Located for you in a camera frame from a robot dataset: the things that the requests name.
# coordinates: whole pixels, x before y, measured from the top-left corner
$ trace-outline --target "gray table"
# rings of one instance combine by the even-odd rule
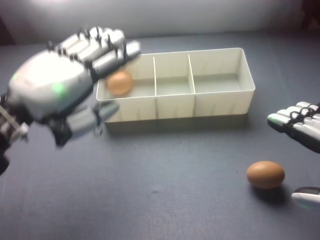
[[[115,123],[55,148],[34,125],[0,177],[2,240],[319,239],[320,214],[290,202],[320,186],[320,155],[266,117],[320,101],[319,34],[218,34],[141,39],[144,53],[241,47],[256,85],[247,116]],[[0,48],[0,89],[42,45]],[[247,167],[283,165],[283,188],[254,190]]]

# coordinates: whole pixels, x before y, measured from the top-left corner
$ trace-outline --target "brown egg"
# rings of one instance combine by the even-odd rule
[[[273,161],[258,161],[246,171],[249,182],[261,189],[279,187],[285,179],[285,170]]]
[[[128,72],[118,71],[106,79],[105,85],[113,95],[123,95],[132,89],[134,81]]]

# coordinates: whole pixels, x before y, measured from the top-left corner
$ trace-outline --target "gray wall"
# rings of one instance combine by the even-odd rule
[[[127,37],[288,29],[299,0],[0,0],[17,43],[61,41],[81,26],[122,29]]]

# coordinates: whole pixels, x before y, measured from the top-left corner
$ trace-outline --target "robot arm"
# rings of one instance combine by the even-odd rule
[[[1,98],[0,145],[4,151],[18,138],[26,138],[32,122],[47,125],[56,145],[63,147],[98,127],[119,106],[114,102],[77,108],[98,80],[117,71],[141,52],[136,41],[126,43],[121,30],[94,27],[26,61],[12,76]]]

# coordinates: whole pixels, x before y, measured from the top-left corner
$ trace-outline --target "white plastic box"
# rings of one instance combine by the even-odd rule
[[[99,102],[120,105],[108,122],[246,114],[255,91],[241,48],[142,54],[123,70],[134,81],[125,97],[98,84]]]

